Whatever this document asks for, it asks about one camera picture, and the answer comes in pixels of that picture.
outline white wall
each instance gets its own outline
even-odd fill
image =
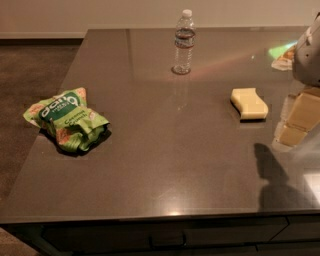
[[[0,0],[0,38],[83,37],[88,28],[305,26],[320,0]]]

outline beige object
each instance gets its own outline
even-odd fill
[[[241,120],[265,119],[267,104],[257,95],[256,88],[233,89],[231,102],[240,112]]]
[[[277,141],[286,146],[296,146],[320,121],[320,89],[304,89],[294,101]]]

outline white bottle cap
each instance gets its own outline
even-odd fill
[[[192,11],[191,10],[183,10],[182,11],[182,17],[190,18],[191,16],[192,16]]]

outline gray tabletop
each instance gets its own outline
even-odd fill
[[[285,96],[302,88],[269,49],[304,28],[198,29],[192,72],[171,73],[174,30],[89,30],[61,91],[85,87],[111,136],[84,156],[40,134],[0,221],[131,219],[319,209],[320,134],[272,150]],[[257,88],[265,122],[241,123],[233,88]]]

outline drawer handle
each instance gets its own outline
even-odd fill
[[[170,245],[166,245],[166,244],[161,244],[158,245],[154,242],[152,236],[149,236],[149,245],[151,247],[151,249],[153,250],[174,250],[174,249],[180,249],[183,248],[187,245],[187,237],[184,233],[182,233],[182,242],[179,244],[170,244]]]

